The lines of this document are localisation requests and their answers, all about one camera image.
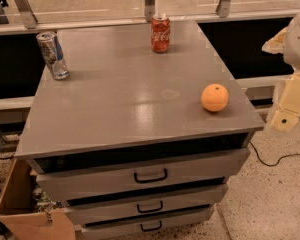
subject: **silver can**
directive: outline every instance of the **silver can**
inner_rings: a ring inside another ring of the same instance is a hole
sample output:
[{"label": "silver can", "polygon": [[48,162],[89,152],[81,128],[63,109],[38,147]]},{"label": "silver can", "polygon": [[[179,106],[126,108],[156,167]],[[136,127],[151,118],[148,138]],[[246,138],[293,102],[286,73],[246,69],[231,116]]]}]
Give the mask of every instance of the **silver can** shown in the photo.
[{"label": "silver can", "polygon": [[61,80],[67,78],[70,73],[68,71],[63,52],[55,32],[42,32],[37,35],[37,41],[53,78]]}]

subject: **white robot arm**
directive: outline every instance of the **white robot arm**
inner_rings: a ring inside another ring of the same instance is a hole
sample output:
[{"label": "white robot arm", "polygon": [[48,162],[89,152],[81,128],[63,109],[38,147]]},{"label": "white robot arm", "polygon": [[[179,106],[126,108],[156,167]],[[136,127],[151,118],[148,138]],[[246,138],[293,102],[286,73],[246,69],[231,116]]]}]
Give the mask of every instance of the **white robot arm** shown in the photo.
[{"label": "white robot arm", "polygon": [[285,88],[274,98],[275,111],[269,113],[270,128],[289,132],[300,120],[300,12],[288,27],[280,31],[262,47],[269,53],[283,53],[284,61],[293,66],[295,73],[285,80]]}]

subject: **red can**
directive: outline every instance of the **red can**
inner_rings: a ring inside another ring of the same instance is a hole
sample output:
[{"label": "red can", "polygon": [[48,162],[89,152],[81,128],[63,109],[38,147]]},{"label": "red can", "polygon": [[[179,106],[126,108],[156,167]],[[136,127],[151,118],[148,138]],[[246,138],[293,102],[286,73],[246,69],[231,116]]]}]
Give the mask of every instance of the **red can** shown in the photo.
[{"label": "red can", "polygon": [[151,48],[162,53],[170,44],[170,19],[167,14],[155,14],[151,20]]}]

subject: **speckled floor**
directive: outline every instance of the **speckled floor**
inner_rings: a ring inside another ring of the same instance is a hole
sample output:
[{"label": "speckled floor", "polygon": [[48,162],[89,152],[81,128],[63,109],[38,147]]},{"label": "speckled floor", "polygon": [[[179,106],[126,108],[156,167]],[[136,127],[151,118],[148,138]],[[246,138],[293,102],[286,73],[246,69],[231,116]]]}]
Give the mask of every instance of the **speckled floor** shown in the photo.
[{"label": "speckled floor", "polygon": [[[300,153],[300,123],[288,135],[257,132],[252,143],[270,164],[283,155]],[[229,179],[229,191],[209,221],[111,240],[300,240],[300,158],[267,167],[249,148],[249,159]],[[0,162],[0,181],[8,167]]]}]

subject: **soda can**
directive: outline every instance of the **soda can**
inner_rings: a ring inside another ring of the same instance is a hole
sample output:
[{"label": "soda can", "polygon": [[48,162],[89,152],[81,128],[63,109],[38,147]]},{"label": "soda can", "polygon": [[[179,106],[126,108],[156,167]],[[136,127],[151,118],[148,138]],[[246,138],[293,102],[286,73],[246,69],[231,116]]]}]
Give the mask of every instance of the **soda can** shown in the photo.
[{"label": "soda can", "polygon": [[37,35],[42,56],[55,80],[67,78],[70,73],[55,32],[42,32]]},{"label": "soda can", "polygon": [[162,53],[170,44],[170,19],[167,14],[154,14],[151,20],[151,48]]}]

